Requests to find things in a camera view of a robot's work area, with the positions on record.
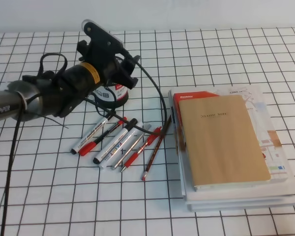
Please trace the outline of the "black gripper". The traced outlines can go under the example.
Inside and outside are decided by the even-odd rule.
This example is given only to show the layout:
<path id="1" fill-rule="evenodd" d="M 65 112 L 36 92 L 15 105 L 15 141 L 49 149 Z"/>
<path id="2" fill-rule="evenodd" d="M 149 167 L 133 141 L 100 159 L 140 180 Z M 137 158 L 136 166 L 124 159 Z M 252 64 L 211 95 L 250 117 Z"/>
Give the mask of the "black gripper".
<path id="1" fill-rule="evenodd" d="M 101 86 L 110 82 L 111 76 L 118 71 L 113 43 L 110 40 L 91 40 L 87 43 L 81 40 L 77 44 L 77 51 L 81 54 L 77 73 L 78 86 Z M 138 79 L 132 77 L 136 63 L 140 56 L 132 59 L 124 58 L 120 63 L 118 84 L 133 89 Z"/>

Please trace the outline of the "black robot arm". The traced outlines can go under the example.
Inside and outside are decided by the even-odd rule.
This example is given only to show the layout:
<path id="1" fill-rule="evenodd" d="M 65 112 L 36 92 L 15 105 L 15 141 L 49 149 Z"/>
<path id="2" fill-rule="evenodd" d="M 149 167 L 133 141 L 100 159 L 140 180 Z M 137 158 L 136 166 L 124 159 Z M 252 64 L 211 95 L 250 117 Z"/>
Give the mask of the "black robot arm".
<path id="1" fill-rule="evenodd" d="M 111 42 L 82 40 L 77 51 L 80 63 L 68 67 L 65 59 L 58 72 L 45 71 L 43 61 L 61 54 L 44 54 L 37 75 L 24 75 L 0 91 L 0 120 L 16 119 L 19 114 L 22 121 L 48 115 L 63 118 L 101 86 L 117 84 L 132 89 L 137 84 L 131 74 L 140 57 L 132 57 L 122 45 L 113 48 Z"/>

